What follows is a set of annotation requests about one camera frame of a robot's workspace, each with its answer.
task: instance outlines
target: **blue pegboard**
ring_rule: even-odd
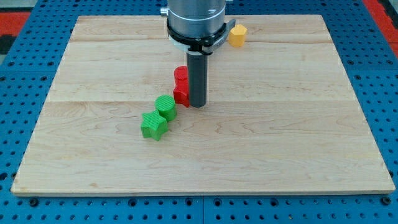
[[[158,15],[165,0],[39,0],[0,66],[0,223],[397,223],[398,195],[19,198],[9,189],[79,15]],[[358,0],[234,0],[228,14],[321,14],[398,184],[398,61]]]

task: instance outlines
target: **wooden board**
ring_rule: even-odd
[[[81,16],[16,175],[19,196],[386,194],[395,187],[321,16],[232,16],[208,104],[157,142],[141,114],[184,53],[158,16]]]

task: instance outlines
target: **metal cylinder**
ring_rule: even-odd
[[[170,27],[184,37],[209,37],[224,23],[225,0],[169,0],[168,7]]]
[[[206,104],[207,56],[187,54],[189,104],[199,108]]]

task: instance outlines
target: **yellow hexagonal block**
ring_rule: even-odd
[[[228,36],[228,43],[233,47],[242,47],[246,40],[248,30],[242,24],[237,24],[231,29]]]

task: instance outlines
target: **green star-shaped block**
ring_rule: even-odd
[[[144,120],[141,123],[141,132],[144,138],[153,138],[159,141],[162,134],[169,130],[166,119],[157,110],[143,113],[142,118]]]

